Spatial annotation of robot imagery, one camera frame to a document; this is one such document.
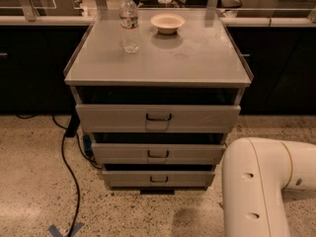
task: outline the black cabinet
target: black cabinet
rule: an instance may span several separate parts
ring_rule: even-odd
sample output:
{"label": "black cabinet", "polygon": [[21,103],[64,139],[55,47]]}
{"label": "black cabinet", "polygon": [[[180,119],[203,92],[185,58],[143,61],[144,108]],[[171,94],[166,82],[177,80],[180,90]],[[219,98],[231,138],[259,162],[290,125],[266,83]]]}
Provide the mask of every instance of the black cabinet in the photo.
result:
{"label": "black cabinet", "polygon": [[0,27],[0,113],[71,113],[63,69],[87,27]]}
{"label": "black cabinet", "polygon": [[242,114],[315,114],[316,29],[228,28],[254,79]]}

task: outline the white robotic arm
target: white robotic arm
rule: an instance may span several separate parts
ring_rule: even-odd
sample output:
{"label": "white robotic arm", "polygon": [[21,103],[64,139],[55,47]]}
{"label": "white robotic arm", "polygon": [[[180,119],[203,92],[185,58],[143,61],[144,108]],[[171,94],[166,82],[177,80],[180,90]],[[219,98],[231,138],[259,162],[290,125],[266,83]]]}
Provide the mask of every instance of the white robotic arm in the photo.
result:
{"label": "white robotic arm", "polygon": [[225,237],[289,237],[281,190],[316,190],[316,146],[241,138],[222,167]]}

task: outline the white bowl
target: white bowl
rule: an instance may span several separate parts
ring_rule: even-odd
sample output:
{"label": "white bowl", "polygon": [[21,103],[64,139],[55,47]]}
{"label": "white bowl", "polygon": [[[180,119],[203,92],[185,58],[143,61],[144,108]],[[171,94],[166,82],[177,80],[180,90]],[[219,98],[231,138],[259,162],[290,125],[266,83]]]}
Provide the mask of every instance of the white bowl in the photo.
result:
{"label": "white bowl", "polygon": [[158,28],[159,33],[171,35],[185,23],[185,19],[176,14],[158,14],[150,19],[152,25]]}

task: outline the gray tabletop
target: gray tabletop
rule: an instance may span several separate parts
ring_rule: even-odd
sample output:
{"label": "gray tabletop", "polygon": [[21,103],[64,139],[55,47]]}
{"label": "gray tabletop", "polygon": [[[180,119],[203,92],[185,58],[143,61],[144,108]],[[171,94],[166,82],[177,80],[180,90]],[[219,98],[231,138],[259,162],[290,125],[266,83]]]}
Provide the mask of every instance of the gray tabletop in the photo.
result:
{"label": "gray tabletop", "polygon": [[[150,24],[172,13],[186,22],[164,36]],[[75,59],[68,85],[245,87],[250,79],[217,16],[206,24],[205,10],[139,10],[140,52],[119,45],[119,11],[103,11]]]}

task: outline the terrazzo floor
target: terrazzo floor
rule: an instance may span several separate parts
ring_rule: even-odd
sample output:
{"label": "terrazzo floor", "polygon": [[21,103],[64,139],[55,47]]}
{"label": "terrazzo floor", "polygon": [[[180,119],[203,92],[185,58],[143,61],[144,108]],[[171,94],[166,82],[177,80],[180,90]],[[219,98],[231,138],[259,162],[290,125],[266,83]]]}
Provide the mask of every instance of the terrazzo floor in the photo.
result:
{"label": "terrazzo floor", "polygon": [[[70,117],[56,120],[67,126]],[[0,116],[0,236],[68,232],[77,196],[61,157],[63,133],[49,116]],[[245,136],[316,144],[316,117],[241,116],[227,144]],[[223,236],[220,168],[207,191],[141,195],[106,187],[101,173],[81,156],[76,138],[66,138],[64,148],[81,191],[77,222],[83,226],[75,237]],[[285,192],[284,206],[292,237],[316,236],[316,193]]]}

